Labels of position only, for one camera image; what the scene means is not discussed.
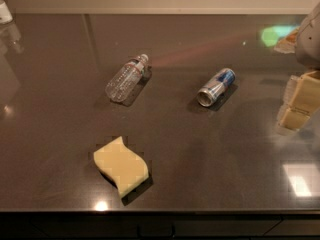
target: glossy table surface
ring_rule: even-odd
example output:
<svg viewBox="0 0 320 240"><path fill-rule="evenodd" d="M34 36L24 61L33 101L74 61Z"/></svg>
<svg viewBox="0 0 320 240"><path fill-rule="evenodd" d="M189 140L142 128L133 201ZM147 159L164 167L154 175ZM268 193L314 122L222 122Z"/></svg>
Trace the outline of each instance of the glossy table surface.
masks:
<svg viewBox="0 0 320 240"><path fill-rule="evenodd" d="M16 15L0 34L0 211L319 210L319 113L294 136L274 131L305 68L262 42L303 18ZM139 53L152 77L131 106L110 102L107 82ZM201 107L197 91L224 67L228 97ZM127 203L92 157L115 136L153 180Z"/></svg>

